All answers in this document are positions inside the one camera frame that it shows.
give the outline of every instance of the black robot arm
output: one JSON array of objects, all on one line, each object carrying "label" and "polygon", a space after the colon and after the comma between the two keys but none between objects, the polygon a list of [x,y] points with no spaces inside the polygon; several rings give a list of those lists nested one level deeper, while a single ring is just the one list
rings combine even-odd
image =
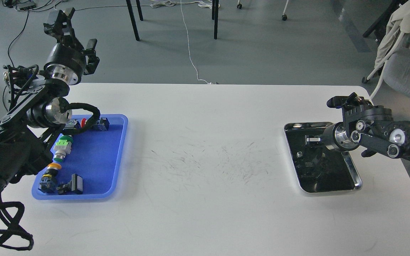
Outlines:
[{"label": "black robot arm", "polygon": [[356,93],[335,96],[327,106],[343,111],[343,122],[329,126],[321,136],[327,148],[350,151],[361,145],[367,148],[363,157],[380,153],[410,161],[410,121],[394,121],[391,109],[374,106]]},{"label": "black robot arm", "polygon": [[[0,219],[7,226],[7,230],[0,230],[0,246],[4,248],[30,250],[33,238],[19,225],[23,204],[3,203],[3,189],[9,183],[17,183],[24,175],[36,175],[50,164],[53,156],[50,149],[60,133],[84,132],[100,115],[96,107],[69,103],[63,98],[69,93],[70,85],[80,82],[82,75],[94,73],[99,63],[94,50],[96,39],[91,39],[85,50],[75,37],[70,23],[73,12],[73,8],[66,12],[54,11],[44,23],[46,34],[57,39],[44,70],[39,70],[38,65],[28,68],[5,66],[11,98],[7,114],[0,120]],[[79,130],[63,131],[72,116],[72,109],[77,108],[92,112],[92,117]],[[47,130],[38,138],[28,126]],[[7,211],[12,207],[17,209],[14,216]],[[23,247],[4,245],[12,235],[28,240],[29,244]]]}]

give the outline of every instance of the black chair leg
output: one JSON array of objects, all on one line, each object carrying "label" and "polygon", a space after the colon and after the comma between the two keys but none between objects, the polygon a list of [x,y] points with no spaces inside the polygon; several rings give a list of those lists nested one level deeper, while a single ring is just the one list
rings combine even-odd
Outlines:
[{"label": "black chair leg", "polygon": [[142,7],[140,7],[140,0],[135,0],[135,2],[137,3],[138,17],[140,18],[140,21],[143,21]]},{"label": "black chair leg", "polygon": [[389,5],[389,8],[387,8],[387,10],[385,10],[381,16],[379,16],[379,18],[374,21],[373,24],[371,24],[371,26],[369,26],[369,28],[363,33],[363,37],[366,38],[368,37],[375,29],[376,26],[383,20],[385,20],[388,16],[391,15],[391,11],[394,10],[394,8],[396,7],[398,1],[397,0],[392,0],[392,2]]},{"label": "black chair leg", "polygon": [[137,24],[135,24],[134,12],[132,11],[131,0],[126,0],[126,4],[127,10],[129,11],[129,16],[131,18],[132,29],[134,29],[135,40],[140,41],[140,37],[138,36]]},{"label": "black chair leg", "polygon": [[218,39],[218,13],[219,13],[219,0],[215,0],[215,39]]},{"label": "black chair leg", "polygon": [[216,0],[212,0],[211,2],[211,19],[212,20],[215,19],[215,2]]}]

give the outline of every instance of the blue tray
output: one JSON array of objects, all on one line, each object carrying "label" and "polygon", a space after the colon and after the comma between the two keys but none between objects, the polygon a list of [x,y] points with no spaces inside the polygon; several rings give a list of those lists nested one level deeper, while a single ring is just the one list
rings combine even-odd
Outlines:
[{"label": "blue tray", "polygon": [[[73,115],[79,122],[91,115]],[[72,174],[83,178],[83,194],[68,192],[42,193],[38,187],[45,170],[40,171],[34,180],[31,194],[38,200],[98,199],[109,196],[117,183],[121,153],[127,130],[127,117],[121,114],[101,115],[109,120],[106,132],[89,130],[73,136],[72,150],[60,163],[62,168],[57,175],[58,183],[68,182]]]}]

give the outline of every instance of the stainless steel tray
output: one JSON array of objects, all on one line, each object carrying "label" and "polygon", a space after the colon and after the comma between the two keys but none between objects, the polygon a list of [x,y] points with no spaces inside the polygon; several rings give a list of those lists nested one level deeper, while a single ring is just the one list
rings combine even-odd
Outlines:
[{"label": "stainless steel tray", "polygon": [[330,151],[314,138],[330,122],[288,123],[284,132],[300,187],[308,193],[356,191],[362,180],[348,152]]}]

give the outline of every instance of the white table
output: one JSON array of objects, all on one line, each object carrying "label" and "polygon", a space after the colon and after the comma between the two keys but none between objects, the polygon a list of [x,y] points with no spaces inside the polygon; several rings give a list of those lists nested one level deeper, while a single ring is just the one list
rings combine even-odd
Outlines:
[{"label": "white table", "polygon": [[26,255],[410,255],[400,160],[353,151],[360,191],[311,195],[296,181],[284,125],[338,122],[326,101],[354,91],[368,97],[357,86],[79,84],[70,102],[130,121],[115,193],[37,201],[31,176],[3,200],[26,206]]}]

